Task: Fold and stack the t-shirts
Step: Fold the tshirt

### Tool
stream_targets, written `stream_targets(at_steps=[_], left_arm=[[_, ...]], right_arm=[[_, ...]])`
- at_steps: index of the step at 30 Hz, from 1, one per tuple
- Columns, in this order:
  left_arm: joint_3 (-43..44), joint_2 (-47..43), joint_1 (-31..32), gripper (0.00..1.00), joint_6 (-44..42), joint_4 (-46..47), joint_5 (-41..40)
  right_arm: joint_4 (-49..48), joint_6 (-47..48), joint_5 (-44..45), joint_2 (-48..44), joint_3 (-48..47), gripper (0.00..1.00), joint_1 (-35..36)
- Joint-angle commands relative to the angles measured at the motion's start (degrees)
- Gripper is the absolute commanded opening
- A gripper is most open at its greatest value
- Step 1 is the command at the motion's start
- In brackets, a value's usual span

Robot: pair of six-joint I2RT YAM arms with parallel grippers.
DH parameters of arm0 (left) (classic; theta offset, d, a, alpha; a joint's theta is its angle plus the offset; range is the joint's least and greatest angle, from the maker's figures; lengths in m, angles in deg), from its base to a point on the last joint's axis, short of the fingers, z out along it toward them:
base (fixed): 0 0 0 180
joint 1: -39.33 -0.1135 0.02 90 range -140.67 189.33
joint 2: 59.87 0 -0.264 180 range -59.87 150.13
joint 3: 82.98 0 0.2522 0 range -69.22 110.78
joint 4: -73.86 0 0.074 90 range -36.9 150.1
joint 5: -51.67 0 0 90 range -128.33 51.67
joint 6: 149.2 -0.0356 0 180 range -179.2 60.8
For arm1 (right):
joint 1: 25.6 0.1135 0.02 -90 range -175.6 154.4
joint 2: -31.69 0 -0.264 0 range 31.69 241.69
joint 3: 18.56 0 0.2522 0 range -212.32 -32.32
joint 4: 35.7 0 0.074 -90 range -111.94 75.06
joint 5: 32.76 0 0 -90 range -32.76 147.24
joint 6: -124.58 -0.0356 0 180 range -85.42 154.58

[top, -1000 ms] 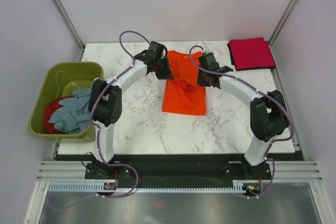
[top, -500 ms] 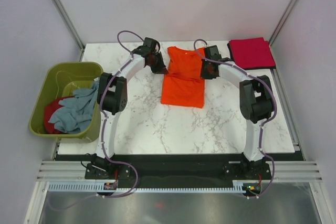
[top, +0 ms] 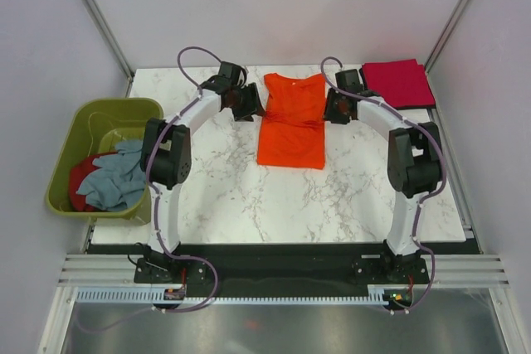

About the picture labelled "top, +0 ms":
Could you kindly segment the orange t shirt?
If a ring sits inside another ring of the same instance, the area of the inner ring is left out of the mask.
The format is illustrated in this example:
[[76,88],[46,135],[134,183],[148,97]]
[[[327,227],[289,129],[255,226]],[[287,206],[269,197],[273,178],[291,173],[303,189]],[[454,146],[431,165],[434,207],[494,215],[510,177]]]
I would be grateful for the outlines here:
[[276,73],[264,76],[268,90],[258,138],[261,166],[311,168],[325,166],[324,77],[303,79]]

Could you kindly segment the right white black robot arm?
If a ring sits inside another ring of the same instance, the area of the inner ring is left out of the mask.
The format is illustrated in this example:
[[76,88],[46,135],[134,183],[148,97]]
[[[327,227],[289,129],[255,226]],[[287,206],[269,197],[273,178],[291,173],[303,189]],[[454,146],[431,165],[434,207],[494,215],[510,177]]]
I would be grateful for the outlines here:
[[367,284],[426,283],[426,261],[421,257],[426,248],[418,238],[421,207],[446,184],[438,127],[401,115],[363,87],[356,69],[335,74],[324,120],[343,125],[357,120],[387,140],[387,178],[395,191],[392,226],[379,256],[354,261],[357,279]]

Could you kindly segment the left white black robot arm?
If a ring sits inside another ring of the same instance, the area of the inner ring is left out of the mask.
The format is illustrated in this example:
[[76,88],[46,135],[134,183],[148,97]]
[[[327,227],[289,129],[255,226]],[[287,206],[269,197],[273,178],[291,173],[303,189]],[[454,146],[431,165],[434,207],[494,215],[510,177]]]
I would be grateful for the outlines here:
[[223,61],[218,72],[197,86],[193,99],[166,119],[146,123],[140,166],[151,201],[151,233],[134,280],[149,273],[158,283],[178,282],[189,255],[177,255],[178,204],[182,185],[192,168],[192,136],[211,118],[230,109],[234,120],[264,115],[256,84],[246,82],[246,69]]

